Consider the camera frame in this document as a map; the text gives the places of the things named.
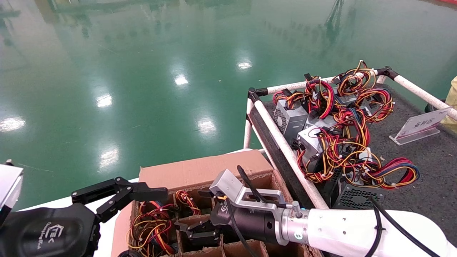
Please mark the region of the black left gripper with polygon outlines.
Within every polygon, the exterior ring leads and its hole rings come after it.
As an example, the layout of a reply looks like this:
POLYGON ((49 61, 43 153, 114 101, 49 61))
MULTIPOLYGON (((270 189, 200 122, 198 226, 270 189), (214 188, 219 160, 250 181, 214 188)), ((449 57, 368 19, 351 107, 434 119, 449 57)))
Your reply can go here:
POLYGON ((2 257, 91 257, 98 249, 100 224, 132 201, 165 201, 166 187, 116 177, 72 192, 73 205, 11 212, 1 226, 2 257), (96 211, 84 205, 113 196, 96 211))

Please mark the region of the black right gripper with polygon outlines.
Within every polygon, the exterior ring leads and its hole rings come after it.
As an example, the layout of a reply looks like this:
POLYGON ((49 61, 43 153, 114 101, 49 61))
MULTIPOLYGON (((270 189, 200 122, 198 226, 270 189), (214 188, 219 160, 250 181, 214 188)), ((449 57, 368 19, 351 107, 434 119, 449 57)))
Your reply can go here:
MULTIPOLYGON (((281 229, 275 226, 275 217, 270 211, 231 206, 238 230, 244 239, 254 239, 267 243, 284 244, 281 229)), ((188 233, 190 244, 194 247, 214 247, 219 244, 220 233, 231 239, 239 238, 226 203, 218 203, 210 214, 210 219, 187 224, 175 221, 174 226, 188 233)))

